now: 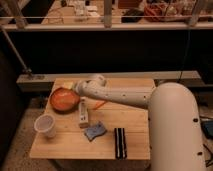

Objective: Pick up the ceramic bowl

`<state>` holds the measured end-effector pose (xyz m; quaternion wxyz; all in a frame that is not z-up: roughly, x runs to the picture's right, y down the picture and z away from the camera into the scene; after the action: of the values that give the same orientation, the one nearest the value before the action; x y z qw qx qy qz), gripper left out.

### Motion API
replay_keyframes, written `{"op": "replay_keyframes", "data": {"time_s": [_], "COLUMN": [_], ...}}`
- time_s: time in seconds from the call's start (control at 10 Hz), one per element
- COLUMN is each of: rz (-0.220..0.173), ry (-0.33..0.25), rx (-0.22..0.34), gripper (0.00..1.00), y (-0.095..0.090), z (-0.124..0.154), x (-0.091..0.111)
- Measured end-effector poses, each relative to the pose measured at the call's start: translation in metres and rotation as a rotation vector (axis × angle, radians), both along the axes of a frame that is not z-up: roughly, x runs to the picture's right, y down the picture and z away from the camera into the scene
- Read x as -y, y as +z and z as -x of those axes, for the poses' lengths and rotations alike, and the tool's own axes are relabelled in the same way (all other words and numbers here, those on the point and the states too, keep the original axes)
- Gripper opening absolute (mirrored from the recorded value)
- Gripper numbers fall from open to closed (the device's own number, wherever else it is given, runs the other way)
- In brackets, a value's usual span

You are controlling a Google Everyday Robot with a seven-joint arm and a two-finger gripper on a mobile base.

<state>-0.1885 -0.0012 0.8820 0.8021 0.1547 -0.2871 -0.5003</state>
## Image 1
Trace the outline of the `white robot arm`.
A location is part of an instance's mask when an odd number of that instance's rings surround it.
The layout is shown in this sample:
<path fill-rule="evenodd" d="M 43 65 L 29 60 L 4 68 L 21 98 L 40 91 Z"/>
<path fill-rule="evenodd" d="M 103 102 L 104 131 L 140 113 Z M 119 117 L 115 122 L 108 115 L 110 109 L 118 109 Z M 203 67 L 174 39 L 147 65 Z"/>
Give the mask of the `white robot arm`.
<path fill-rule="evenodd" d="M 104 76 L 95 74 L 77 82 L 74 91 L 148 111 L 151 171 L 206 171 L 198 105 L 184 85 L 108 87 Z"/>

